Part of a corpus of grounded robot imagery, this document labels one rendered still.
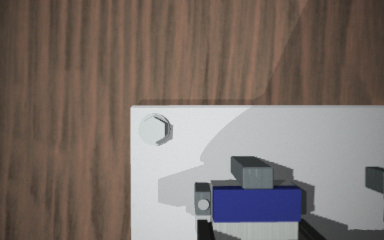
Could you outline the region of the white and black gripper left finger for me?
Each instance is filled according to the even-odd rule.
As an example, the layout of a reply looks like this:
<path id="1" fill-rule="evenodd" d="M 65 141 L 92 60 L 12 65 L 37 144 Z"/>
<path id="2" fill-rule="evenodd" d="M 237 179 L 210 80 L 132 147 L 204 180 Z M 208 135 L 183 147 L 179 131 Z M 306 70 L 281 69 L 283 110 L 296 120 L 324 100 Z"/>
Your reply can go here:
<path id="1" fill-rule="evenodd" d="M 197 219 L 197 240 L 215 240 L 212 223 L 207 219 Z"/>

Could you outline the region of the blue rectangular block with white slot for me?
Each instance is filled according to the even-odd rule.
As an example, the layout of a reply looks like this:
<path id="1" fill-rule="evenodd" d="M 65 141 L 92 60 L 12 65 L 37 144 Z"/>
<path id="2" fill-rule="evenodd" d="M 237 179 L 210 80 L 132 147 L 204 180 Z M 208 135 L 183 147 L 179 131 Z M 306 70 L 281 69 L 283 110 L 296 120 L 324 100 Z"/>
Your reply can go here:
<path id="1" fill-rule="evenodd" d="M 274 180 L 273 189 L 243 189 L 237 180 L 210 180 L 215 240 L 298 240 L 301 189 Z"/>

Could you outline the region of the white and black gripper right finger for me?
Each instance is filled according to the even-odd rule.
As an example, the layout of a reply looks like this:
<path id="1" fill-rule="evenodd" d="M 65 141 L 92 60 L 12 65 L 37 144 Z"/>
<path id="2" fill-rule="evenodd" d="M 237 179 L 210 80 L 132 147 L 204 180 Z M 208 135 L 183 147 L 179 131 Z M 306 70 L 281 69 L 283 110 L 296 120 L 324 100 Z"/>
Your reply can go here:
<path id="1" fill-rule="evenodd" d="M 298 222 L 298 240 L 327 240 L 304 219 Z"/>

